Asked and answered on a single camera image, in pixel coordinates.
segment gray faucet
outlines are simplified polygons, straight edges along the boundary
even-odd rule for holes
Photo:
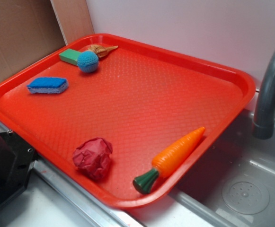
[[[262,81],[255,108],[252,133],[259,139],[273,136],[275,123],[275,52]]]

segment red tray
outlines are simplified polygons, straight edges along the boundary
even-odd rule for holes
[[[100,60],[92,74],[59,58],[68,48],[82,52],[90,44],[119,47]],[[66,78],[69,88],[61,94],[29,93],[26,85],[45,76]],[[98,34],[2,82],[0,121],[100,201],[127,209],[167,194],[254,93],[253,80],[242,71]],[[152,193],[139,194],[132,180],[150,170],[152,158],[201,126],[206,128],[204,139],[190,157],[171,177],[156,182]],[[97,182],[72,162],[75,148],[94,137],[105,138],[114,148],[108,176]]]

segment orange carrot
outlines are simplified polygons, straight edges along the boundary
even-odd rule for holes
[[[152,160],[152,169],[133,180],[136,190],[142,194],[150,193],[153,183],[159,176],[171,176],[195,149],[204,131],[204,127],[194,130],[155,156]]]

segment sink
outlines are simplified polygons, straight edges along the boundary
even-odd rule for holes
[[[275,132],[259,140],[251,125],[244,110],[176,185],[216,226],[275,226]]]

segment green block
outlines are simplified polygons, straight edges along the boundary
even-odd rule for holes
[[[62,61],[65,61],[72,65],[77,65],[77,58],[79,57],[80,54],[81,54],[81,52],[79,52],[79,51],[68,49],[68,50],[65,50],[64,52],[60,53],[59,56]]]

